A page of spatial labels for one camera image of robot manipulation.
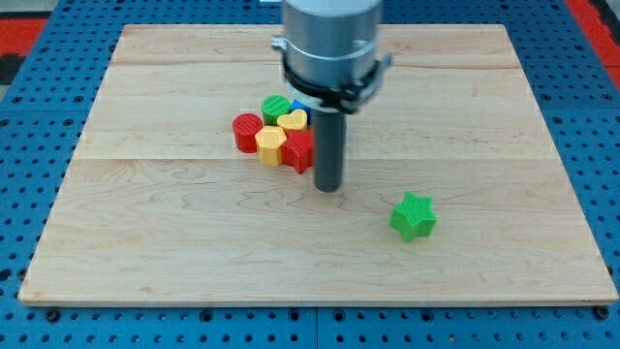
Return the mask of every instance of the blue pegboard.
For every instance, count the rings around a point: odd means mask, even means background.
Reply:
[[[618,305],[59,311],[21,305],[20,278],[122,26],[278,22],[278,8],[259,8],[254,0],[60,1],[0,103],[0,347],[619,346]],[[506,25],[617,285],[620,95],[566,5],[387,0],[384,22]]]

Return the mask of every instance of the black cylinder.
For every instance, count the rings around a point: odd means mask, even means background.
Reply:
[[[327,193],[336,191],[342,183],[345,122],[343,113],[312,111],[314,184]]]

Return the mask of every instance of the plywood surface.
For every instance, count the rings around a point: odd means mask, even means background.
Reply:
[[[286,93],[278,26],[130,25],[20,290],[59,306],[500,306],[617,299],[504,27],[385,26],[335,194],[231,123]],[[432,196],[430,238],[388,226]]]

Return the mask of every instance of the yellow block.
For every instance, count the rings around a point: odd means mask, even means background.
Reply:
[[[308,114],[305,110],[294,110],[290,114],[278,117],[278,126],[282,127],[284,133],[289,136],[291,130],[303,131],[308,126]]]
[[[278,126],[264,126],[256,134],[256,148],[259,151],[263,165],[278,166],[282,164],[282,151],[280,147],[287,139],[287,136]]]

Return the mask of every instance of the green block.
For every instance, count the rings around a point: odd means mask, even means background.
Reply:
[[[389,225],[400,232],[405,242],[415,237],[430,237],[437,221],[432,205],[432,198],[419,198],[405,192],[403,202],[394,207]]]
[[[281,95],[271,95],[263,101],[264,126],[277,126],[278,116],[291,112],[291,102]]]

